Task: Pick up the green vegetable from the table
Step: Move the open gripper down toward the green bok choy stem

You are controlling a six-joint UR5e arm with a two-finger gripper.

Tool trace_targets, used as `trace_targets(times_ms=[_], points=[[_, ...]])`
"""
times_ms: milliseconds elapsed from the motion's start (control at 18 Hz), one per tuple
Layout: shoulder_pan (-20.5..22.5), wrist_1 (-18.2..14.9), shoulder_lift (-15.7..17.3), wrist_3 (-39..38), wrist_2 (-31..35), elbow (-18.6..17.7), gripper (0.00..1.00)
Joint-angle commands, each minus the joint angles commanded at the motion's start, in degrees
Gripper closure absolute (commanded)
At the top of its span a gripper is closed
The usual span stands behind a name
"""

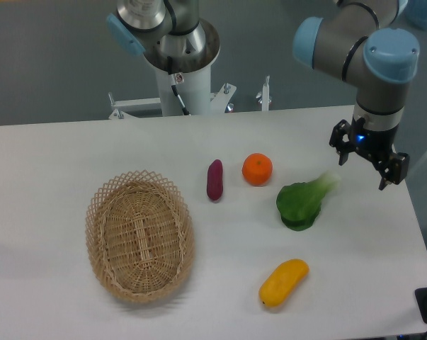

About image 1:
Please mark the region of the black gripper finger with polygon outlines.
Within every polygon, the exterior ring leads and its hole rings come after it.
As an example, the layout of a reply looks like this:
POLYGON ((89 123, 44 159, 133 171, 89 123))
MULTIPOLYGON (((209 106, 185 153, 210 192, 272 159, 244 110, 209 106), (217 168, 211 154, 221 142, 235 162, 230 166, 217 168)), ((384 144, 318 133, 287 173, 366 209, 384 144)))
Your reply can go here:
POLYGON ((355 145, 350 140, 344 140, 345 137, 349 137, 350 132, 351 125, 346 120, 341 120, 333 127, 330 136, 329 145, 336 149, 340 166, 343 166, 348 160, 348 155, 355 151, 355 145))
POLYGON ((403 152, 390 152, 387 157, 377 163, 377 171, 381 176, 379 189, 383 191, 390 184, 400 184, 407 176, 410 156, 403 152))

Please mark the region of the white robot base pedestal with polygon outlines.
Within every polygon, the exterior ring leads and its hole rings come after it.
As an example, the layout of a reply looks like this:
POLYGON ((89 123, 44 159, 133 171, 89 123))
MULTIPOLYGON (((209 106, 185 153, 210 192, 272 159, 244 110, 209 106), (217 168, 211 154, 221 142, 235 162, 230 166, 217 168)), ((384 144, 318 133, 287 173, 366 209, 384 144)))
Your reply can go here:
POLYGON ((154 70, 159 96, 116 101, 109 93, 111 119, 128 118, 132 112, 143 115, 158 108, 163 116, 221 115, 233 110, 235 85, 227 82, 219 91, 211 91, 211 66, 220 54, 220 37, 209 22, 201 19, 185 35, 165 35, 145 52, 126 28, 120 26, 115 34, 130 54, 144 55, 154 70))

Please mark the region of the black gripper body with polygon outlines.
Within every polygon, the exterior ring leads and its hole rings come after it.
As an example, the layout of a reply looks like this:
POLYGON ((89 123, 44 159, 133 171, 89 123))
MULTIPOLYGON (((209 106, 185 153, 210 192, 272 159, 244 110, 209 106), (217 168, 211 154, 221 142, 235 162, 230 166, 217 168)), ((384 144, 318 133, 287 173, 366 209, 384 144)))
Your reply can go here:
POLYGON ((373 131, 364 128, 365 119, 352 119, 348 133, 351 150, 367 159, 375 169, 383 169, 393 152, 393 143, 398 125, 390 130, 373 131))

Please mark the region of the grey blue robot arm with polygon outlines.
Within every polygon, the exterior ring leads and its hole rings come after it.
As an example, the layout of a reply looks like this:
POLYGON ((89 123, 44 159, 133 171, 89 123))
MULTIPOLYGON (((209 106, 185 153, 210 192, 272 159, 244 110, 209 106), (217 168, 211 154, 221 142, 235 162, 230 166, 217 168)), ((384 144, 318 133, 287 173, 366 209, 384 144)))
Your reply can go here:
MULTIPOLYGON (((409 156, 393 148, 420 47, 409 32, 391 28, 405 1, 338 1, 328 21, 305 19, 292 43, 294 58, 357 88, 351 121, 338 123, 329 144, 344 164, 350 153, 367 159, 380 187, 402 182, 409 156)), ((106 19, 110 34, 130 55, 154 69, 162 113, 225 112, 230 90, 210 91, 210 68, 220 52, 216 29, 197 1, 119 1, 106 19)))

